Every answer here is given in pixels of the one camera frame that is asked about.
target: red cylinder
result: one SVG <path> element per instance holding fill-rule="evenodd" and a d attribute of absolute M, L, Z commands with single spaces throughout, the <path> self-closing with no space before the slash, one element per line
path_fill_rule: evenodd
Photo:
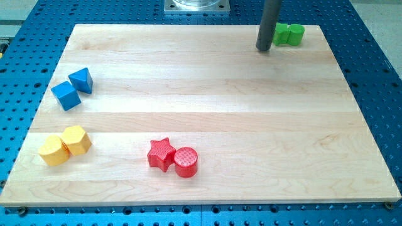
<path fill-rule="evenodd" d="M 184 147 L 176 150 L 174 160 L 177 175 L 189 178 L 197 172 L 198 154 L 194 149 Z"/>

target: blue pegboard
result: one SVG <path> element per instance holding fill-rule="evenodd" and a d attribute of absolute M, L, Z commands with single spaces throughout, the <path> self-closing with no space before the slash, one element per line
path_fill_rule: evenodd
<path fill-rule="evenodd" d="M 228 16 L 172 16 L 159 0 L 39 0 L 0 60 L 0 180 L 11 171 L 76 23 L 259 24 L 262 8 L 263 1 L 231 0 Z M 280 22 L 321 26 L 401 189 L 402 82 L 350 2 L 284 0 Z M 402 202 L 0 207 L 0 225 L 402 225 Z"/>

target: wooden board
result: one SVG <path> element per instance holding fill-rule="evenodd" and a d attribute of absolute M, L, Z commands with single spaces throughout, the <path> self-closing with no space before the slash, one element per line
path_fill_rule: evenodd
<path fill-rule="evenodd" d="M 396 201 L 401 195 L 318 26 L 256 51 L 257 26 L 77 25 L 1 195 L 5 206 Z M 88 67 L 64 112 L 50 87 Z M 80 124 L 93 147 L 49 167 L 38 148 Z M 198 173 L 150 168 L 149 141 L 198 151 Z"/>

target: yellow block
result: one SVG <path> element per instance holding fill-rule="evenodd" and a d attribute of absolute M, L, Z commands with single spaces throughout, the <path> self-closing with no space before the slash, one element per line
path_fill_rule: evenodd
<path fill-rule="evenodd" d="M 49 166 L 62 164 L 70 158 L 70 153 L 63 141 L 56 135 L 46 138 L 45 144 L 39 148 L 39 155 Z"/>
<path fill-rule="evenodd" d="M 74 156 L 85 154 L 92 145 L 87 132 L 81 126 L 67 127 L 62 140 Z"/>

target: blue cube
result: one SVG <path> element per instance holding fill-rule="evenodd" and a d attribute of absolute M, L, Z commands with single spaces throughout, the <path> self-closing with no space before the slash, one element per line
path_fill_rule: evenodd
<path fill-rule="evenodd" d="M 74 72 L 68 76 L 71 81 L 71 84 L 78 91 L 85 92 L 87 94 L 92 93 L 92 78 L 88 71 L 88 68 L 84 68 L 79 70 L 78 72 Z"/>
<path fill-rule="evenodd" d="M 52 92 L 64 110 L 69 110 L 81 103 L 75 88 L 70 82 L 63 82 L 52 88 Z"/>

